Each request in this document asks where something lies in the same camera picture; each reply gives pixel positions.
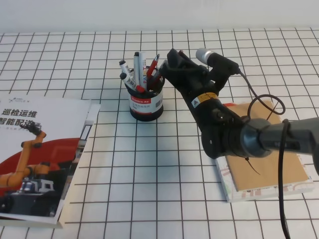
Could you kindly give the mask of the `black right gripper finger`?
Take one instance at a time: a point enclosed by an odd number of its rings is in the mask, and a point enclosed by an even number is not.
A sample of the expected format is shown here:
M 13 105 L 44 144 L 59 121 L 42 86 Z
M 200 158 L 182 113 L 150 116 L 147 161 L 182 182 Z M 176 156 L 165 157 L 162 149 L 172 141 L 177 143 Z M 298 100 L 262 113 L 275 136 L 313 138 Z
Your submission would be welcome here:
M 159 68 L 159 72 L 162 77 L 173 77 L 174 67 L 169 64 L 168 60 L 164 60 Z
M 206 75 L 207 69 L 194 63 L 183 51 L 172 48 L 167 54 L 167 68 L 170 72 L 192 75 Z

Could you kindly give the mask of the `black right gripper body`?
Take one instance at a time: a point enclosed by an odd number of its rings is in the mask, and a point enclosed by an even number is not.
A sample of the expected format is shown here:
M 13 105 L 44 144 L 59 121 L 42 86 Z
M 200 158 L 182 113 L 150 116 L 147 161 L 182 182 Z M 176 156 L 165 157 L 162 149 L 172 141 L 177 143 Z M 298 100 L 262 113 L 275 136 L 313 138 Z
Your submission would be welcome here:
M 209 157 L 248 157 L 241 139 L 245 125 L 243 118 L 224 106 L 218 98 L 227 76 L 201 65 L 177 68 L 166 65 L 165 77 L 181 93 L 201 131 L 202 147 Z

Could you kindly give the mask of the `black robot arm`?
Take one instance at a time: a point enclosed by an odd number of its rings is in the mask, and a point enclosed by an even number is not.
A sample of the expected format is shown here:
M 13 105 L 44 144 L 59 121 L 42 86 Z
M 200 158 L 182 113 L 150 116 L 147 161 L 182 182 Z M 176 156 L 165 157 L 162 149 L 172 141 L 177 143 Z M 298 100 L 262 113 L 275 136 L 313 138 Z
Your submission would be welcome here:
M 318 118 L 277 124 L 264 117 L 253 118 L 252 108 L 261 96 L 256 96 L 240 116 L 218 98 L 229 77 L 241 74 L 239 65 L 204 48 L 197 50 L 196 57 L 200 64 L 172 49 L 159 72 L 181 93 L 201 131 L 202 146 L 209 157 L 263 158 L 273 151 L 283 157 L 285 152 L 296 152 L 310 154 L 318 167 Z

